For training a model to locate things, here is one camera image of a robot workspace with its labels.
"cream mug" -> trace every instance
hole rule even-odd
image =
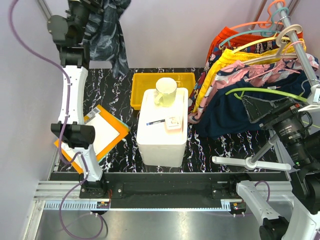
[[[161,107],[170,107],[175,102],[177,93],[177,83],[172,78],[160,78],[155,84],[155,89],[155,105]]]

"white rod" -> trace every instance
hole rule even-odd
[[[282,3],[278,2],[276,4],[276,8],[277,9],[282,8]],[[280,11],[279,15],[280,15],[280,18],[282,18],[282,23],[283,23],[285,28],[291,26],[290,19],[289,19],[289,17],[287,17],[287,13],[284,10]],[[295,31],[290,31],[290,32],[287,33],[287,35],[290,38],[290,41],[292,43],[299,41],[298,36],[297,36]],[[307,58],[307,55],[306,55],[302,45],[301,44],[295,44],[295,45],[293,45],[293,47],[295,49],[296,54],[298,55],[298,58],[299,58],[299,60],[301,62],[301,65],[302,65],[302,68],[303,68],[303,70],[305,72],[306,77],[308,79],[317,79],[315,71],[311,67],[310,62],[309,62],[309,60]],[[314,82],[315,81],[309,80],[309,83],[310,83],[311,86],[313,86],[315,84]]]

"clothes hanger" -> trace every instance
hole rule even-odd
[[[251,45],[254,45],[254,44],[258,44],[258,43],[262,43],[262,42],[270,41],[270,40],[275,40],[275,43],[279,46],[279,49],[276,52],[276,54],[262,56],[259,58],[247,60],[247,61],[244,61],[243,63],[246,65],[250,65],[250,64],[255,64],[255,63],[259,63],[259,62],[271,60],[271,59],[297,58],[298,56],[296,53],[289,53],[286,55],[282,54],[283,50],[285,49],[285,47],[287,45],[287,43],[283,42],[282,40],[290,40],[287,37],[284,37],[284,35],[287,34],[288,32],[291,32],[291,31],[296,31],[299,34],[302,32],[302,27],[299,24],[293,24],[291,26],[286,27],[283,31],[281,31],[277,37],[268,37],[268,38],[264,38],[261,40],[251,42],[249,44],[246,44],[242,47],[239,47],[239,48],[233,50],[232,53],[234,54],[234,53],[236,53],[244,48],[250,47]]]
[[[282,10],[286,11],[286,14],[289,15],[289,12],[290,12],[289,8],[287,8],[287,7],[280,7],[280,8],[278,8],[278,9],[272,14],[272,16],[271,16],[271,23],[272,23],[272,24],[271,24],[269,30],[272,30],[272,28],[273,28],[274,25],[275,25],[275,21],[274,21],[275,16],[278,14],[278,12],[280,12],[280,11],[282,11]],[[271,37],[272,34],[270,35],[270,34],[267,34],[266,32],[262,32],[262,33],[261,33],[261,36],[263,36],[263,37]]]
[[[285,6],[286,6],[286,1],[285,1],[285,0],[275,0],[275,1],[273,1],[273,2],[268,6],[268,9],[267,9],[267,12],[268,12],[268,14],[269,14],[269,17],[268,17],[268,19],[266,20],[267,22],[270,21],[272,15],[273,15],[272,12],[271,12],[271,7],[272,7],[273,5],[275,5],[275,4],[277,4],[277,3],[282,3],[282,7],[285,7]],[[267,29],[267,28],[269,28],[269,27],[271,27],[271,26],[272,26],[272,25],[266,25],[266,24],[264,24],[264,23],[259,24],[259,27],[260,27],[260,28],[263,28],[263,29]]]
[[[305,43],[304,43],[303,41],[296,41],[296,42],[291,43],[291,44],[285,49],[285,51],[284,51],[284,53],[283,53],[283,55],[282,55],[282,58],[281,58],[281,60],[280,60],[279,62],[284,61],[284,56],[286,55],[287,50],[288,50],[291,46],[293,46],[293,45],[295,45],[295,44],[303,44],[303,45],[305,46]],[[261,77],[261,76],[263,76],[263,75],[266,75],[267,73],[272,72],[272,71],[274,71],[275,69],[276,69],[277,71],[278,71],[278,70],[284,70],[284,71],[289,71],[289,72],[292,72],[292,73],[300,74],[299,71],[296,71],[296,70],[293,70],[293,69],[289,69],[289,68],[283,68],[283,67],[280,66],[280,64],[278,64],[278,65],[277,65],[276,67],[274,67],[273,69],[270,69],[270,70],[268,70],[268,71],[265,71],[264,73],[261,73],[261,74],[259,74],[259,75],[253,76],[253,77],[251,77],[251,78],[248,78],[248,79],[246,79],[245,81],[246,81],[246,82],[249,82],[249,81],[252,80],[252,79],[255,79],[255,78],[257,78],[257,77]],[[303,89],[303,93],[301,93],[299,96],[302,96],[302,95],[305,93],[305,91],[306,91],[302,85],[301,85],[301,87],[302,87],[302,89]]]
[[[253,21],[253,22],[247,22],[247,23],[243,23],[243,24],[239,24],[239,25],[237,25],[237,26],[233,26],[233,27],[231,27],[230,29],[231,30],[234,30],[234,29],[237,29],[237,28],[241,28],[241,27],[245,27],[245,26],[249,26],[249,25],[253,25],[253,24],[272,24],[272,22],[270,22],[270,21]],[[283,23],[282,22],[277,22],[276,23],[277,25],[279,24],[279,25],[283,25]]]
[[[285,97],[290,97],[290,98],[293,98],[293,99],[296,99],[296,100],[299,100],[302,102],[307,101],[306,98],[289,93],[289,92],[279,91],[279,90],[274,90],[274,89],[259,88],[259,87],[239,87],[239,88],[235,88],[235,89],[228,91],[225,95],[227,96],[231,93],[234,93],[233,95],[237,99],[241,100],[242,97],[244,96],[245,92],[262,92],[262,93],[269,93],[269,94],[277,94],[277,95],[281,95],[281,96],[285,96]]]
[[[221,42],[219,44],[220,47],[222,47],[225,43],[228,43],[229,47],[231,47],[231,44],[230,44],[230,40],[235,38],[235,37],[238,37],[238,36],[241,36],[241,35],[245,35],[245,34],[254,34],[254,33],[273,33],[273,34],[277,34],[277,33],[280,33],[279,31],[275,31],[275,30],[263,30],[263,29],[260,29],[260,30],[250,30],[250,31],[245,31],[245,32],[240,32],[238,34],[235,34],[231,37],[228,37],[226,40],[224,40],[223,42]]]

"metal floor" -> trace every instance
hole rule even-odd
[[[289,203],[271,206],[288,220]],[[65,225],[85,211],[62,213]],[[227,212],[109,211],[103,215],[108,225],[98,240],[259,240],[259,226],[253,215],[233,218]],[[76,220],[68,229],[81,238],[97,234],[100,221],[93,216]],[[57,210],[42,214],[36,240],[73,240],[61,230]]]

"pink hanger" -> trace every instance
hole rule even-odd
[[[279,62],[283,62],[283,61],[284,61],[284,57],[285,57],[285,54],[287,53],[287,50],[288,50],[292,45],[295,45],[295,44],[303,44],[303,45],[305,45],[305,43],[304,43],[303,41],[295,41],[295,42],[291,43],[291,44],[284,50],[284,53],[283,53],[283,55],[282,55],[282,57],[281,57],[281,59],[280,59]],[[278,64],[277,66],[275,66],[275,68],[273,68],[273,69],[271,69],[271,70],[268,70],[268,71],[266,71],[266,72],[264,72],[264,73],[261,73],[261,74],[259,74],[259,75],[256,75],[256,76],[254,76],[254,77],[251,77],[251,78],[249,78],[249,79],[246,79],[245,81],[246,81],[246,82],[249,82],[249,81],[252,80],[252,79],[255,79],[255,78],[257,78],[257,77],[263,76],[263,75],[265,75],[265,74],[267,74],[267,73],[269,73],[269,72],[271,72],[271,71],[274,71],[275,69],[276,69],[276,71],[278,71],[278,70],[285,70],[285,71],[293,72],[293,73],[296,73],[296,74],[299,74],[299,73],[300,73],[299,71],[296,71],[296,70],[283,68],[283,67],[281,67],[280,64]]]

